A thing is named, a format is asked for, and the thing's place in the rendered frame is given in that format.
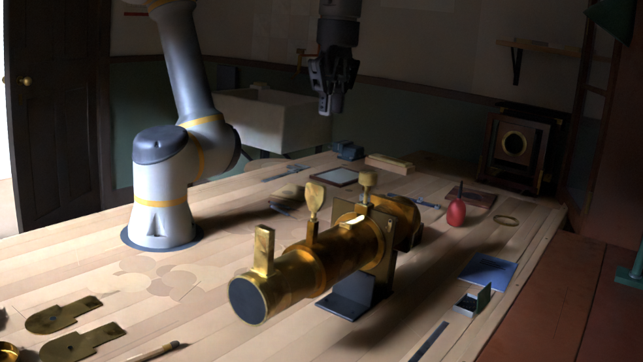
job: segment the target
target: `white wall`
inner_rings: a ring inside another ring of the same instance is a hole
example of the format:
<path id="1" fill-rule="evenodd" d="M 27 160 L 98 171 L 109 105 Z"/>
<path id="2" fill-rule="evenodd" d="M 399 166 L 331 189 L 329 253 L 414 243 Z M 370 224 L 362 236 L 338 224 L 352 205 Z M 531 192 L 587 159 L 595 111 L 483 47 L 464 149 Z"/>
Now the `white wall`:
<path id="1" fill-rule="evenodd" d="M 5 68 L 5 43 L 4 43 L 4 26 L 0 26 L 0 39 L 2 43 L 2 56 L 0 57 L 0 69 Z M 9 161 L 9 135 L 7 133 L 7 98 L 5 97 L 5 87 L 0 87 L 0 180 L 11 178 L 11 162 Z"/>
<path id="2" fill-rule="evenodd" d="M 112 4 L 111 54 L 161 54 L 155 23 L 123 16 L 125 3 Z M 319 0 L 197 4 L 203 54 L 296 64 L 297 48 L 316 51 Z M 520 83 L 513 86 L 510 49 L 495 41 L 517 37 L 581 47 L 586 6 L 586 0 L 364 0 L 354 56 L 363 75 L 570 112 L 579 59 L 524 51 Z"/>

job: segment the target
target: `shelf bracket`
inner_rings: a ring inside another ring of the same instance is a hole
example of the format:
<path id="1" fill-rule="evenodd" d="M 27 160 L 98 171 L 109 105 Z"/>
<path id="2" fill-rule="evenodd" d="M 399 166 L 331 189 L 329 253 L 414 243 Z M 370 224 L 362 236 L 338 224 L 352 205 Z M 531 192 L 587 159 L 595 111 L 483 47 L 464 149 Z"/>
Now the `shelf bracket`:
<path id="1" fill-rule="evenodd" d="M 522 64 L 522 49 L 518 48 L 517 54 L 514 55 L 514 47 L 511 47 L 511 64 L 514 68 L 514 85 L 518 85 L 520 78 L 520 65 Z"/>

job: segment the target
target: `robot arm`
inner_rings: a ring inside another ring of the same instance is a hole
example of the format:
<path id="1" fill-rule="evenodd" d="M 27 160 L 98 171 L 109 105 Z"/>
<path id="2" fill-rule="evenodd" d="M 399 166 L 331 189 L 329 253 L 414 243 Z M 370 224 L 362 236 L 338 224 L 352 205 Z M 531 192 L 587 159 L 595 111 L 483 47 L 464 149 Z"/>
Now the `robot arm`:
<path id="1" fill-rule="evenodd" d="M 341 113 L 344 94 L 353 88 L 359 60 L 353 59 L 351 48 L 359 42 L 362 0 L 321 0 L 321 19 L 317 23 L 317 43 L 321 46 L 317 59 L 308 61 L 312 89 L 320 95 L 319 113 Z"/>
<path id="2" fill-rule="evenodd" d="M 212 102 L 192 17 L 196 1 L 125 2 L 146 5 L 158 25 L 179 115 L 176 125 L 151 127 L 134 138 L 135 202 L 127 237 L 147 248 L 174 248 L 196 234 L 188 184 L 232 169 L 241 142 Z"/>

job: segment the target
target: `doorknob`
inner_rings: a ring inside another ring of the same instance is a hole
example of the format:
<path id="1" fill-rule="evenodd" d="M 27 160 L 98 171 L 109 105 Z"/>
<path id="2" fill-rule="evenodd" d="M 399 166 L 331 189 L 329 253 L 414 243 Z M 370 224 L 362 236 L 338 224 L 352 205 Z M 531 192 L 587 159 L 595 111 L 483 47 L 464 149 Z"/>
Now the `doorknob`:
<path id="1" fill-rule="evenodd" d="M 33 83 L 33 79 L 31 79 L 30 76 L 26 76 L 26 77 L 19 76 L 18 79 L 16 79 L 16 83 L 18 85 L 24 84 L 25 87 L 28 87 L 31 85 L 31 83 Z"/>

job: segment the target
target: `sink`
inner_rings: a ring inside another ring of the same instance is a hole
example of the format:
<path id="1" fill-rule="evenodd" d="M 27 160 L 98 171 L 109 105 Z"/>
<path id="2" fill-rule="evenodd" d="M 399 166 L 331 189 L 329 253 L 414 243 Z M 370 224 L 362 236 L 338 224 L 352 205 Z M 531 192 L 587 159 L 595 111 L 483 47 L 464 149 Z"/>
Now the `sink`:
<path id="1" fill-rule="evenodd" d="M 212 99 L 248 146 L 283 155 L 331 142 L 333 118 L 319 115 L 317 97 L 242 88 Z"/>

